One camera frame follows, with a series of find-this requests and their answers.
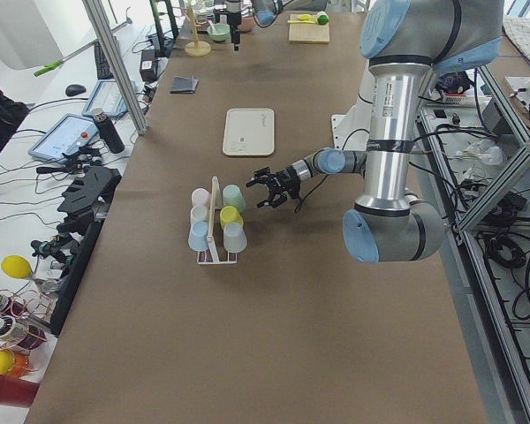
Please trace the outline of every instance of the red cup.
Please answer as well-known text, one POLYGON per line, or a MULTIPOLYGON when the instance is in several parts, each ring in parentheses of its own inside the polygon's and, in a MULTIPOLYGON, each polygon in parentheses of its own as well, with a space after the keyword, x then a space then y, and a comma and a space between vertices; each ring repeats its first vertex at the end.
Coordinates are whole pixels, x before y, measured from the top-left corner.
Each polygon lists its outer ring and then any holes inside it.
POLYGON ((38 389, 37 382, 0 375, 0 405, 29 408, 38 389))

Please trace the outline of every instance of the green bowl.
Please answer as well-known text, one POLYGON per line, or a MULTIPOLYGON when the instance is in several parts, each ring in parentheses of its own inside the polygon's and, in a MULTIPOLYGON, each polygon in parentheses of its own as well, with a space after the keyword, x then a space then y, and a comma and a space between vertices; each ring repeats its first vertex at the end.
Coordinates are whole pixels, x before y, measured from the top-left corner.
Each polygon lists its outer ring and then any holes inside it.
POLYGON ((214 31, 212 26, 208 26, 206 31, 215 42, 225 42, 230 36, 230 26, 227 24, 214 24, 214 31))

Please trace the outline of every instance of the plastic cup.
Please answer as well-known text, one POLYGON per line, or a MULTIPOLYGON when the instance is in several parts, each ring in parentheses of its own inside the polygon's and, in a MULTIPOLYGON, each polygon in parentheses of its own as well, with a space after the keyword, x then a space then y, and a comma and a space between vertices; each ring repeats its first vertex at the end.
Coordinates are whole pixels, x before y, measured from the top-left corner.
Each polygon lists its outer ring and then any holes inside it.
POLYGON ((226 206, 220 211, 220 225, 222 230, 229 223, 239 223, 243 226, 244 220, 239 214, 239 211, 233 206, 226 206))
POLYGON ((29 358, 20 352, 10 349, 0 351, 0 375, 20 378, 30 372, 29 358))
POLYGON ((37 382, 0 375, 0 405, 29 408, 38 389, 37 382))
POLYGON ((210 192, 206 188, 197 188, 191 194, 191 201, 193 202, 193 206, 203 205, 208 208, 211 197, 210 192))
POLYGON ((191 225, 199 221, 208 222, 208 208, 204 205, 193 206, 191 209, 191 225))
POLYGON ((233 206, 240 214, 246 211, 247 205, 241 190, 237 185, 230 184, 222 190, 224 206, 233 206))
POLYGON ((223 229, 223 247, 231 254, 238 254, 247 247, 244 228, 239 223, 228 223, 223 229))
POLYGON ((208 223, 199 221, 191 225, 188 233, 188 245, 194 252, 206 252, 208 250, 208 223))

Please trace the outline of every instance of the keyboard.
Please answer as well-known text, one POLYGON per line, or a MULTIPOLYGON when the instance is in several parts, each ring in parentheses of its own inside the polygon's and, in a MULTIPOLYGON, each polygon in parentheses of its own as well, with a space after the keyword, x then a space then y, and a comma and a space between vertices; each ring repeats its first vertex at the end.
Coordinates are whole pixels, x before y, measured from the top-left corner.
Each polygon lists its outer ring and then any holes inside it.
POLYGON ((100 47, 100 43, 98 41, 95 42, 95 63, 96 63, 96 78, 99 80, 110 80, 114 78, 114 75, 112 74, 112 71, 110 70, 110 65, 108 64, 108 60, 106 59, 106 56, 104 55, 104 52, 102 51, 102 47, 100 47))

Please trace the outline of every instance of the yellow cup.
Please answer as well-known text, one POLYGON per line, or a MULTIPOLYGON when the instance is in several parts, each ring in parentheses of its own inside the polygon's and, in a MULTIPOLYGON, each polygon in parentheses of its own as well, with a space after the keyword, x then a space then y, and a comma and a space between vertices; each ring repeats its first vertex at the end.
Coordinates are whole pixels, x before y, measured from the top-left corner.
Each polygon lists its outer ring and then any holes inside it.
POLYGON ((27 355, 11 351, 10 349, 0 351, 0 375, 20 378, 30 371, 27 355))
POLYGON ((233 206, 225 206, 220 211, 220 225, 222 225, 222 230, 229 223, 239 223, 239 225, 244 224, 243 218, 233 206))

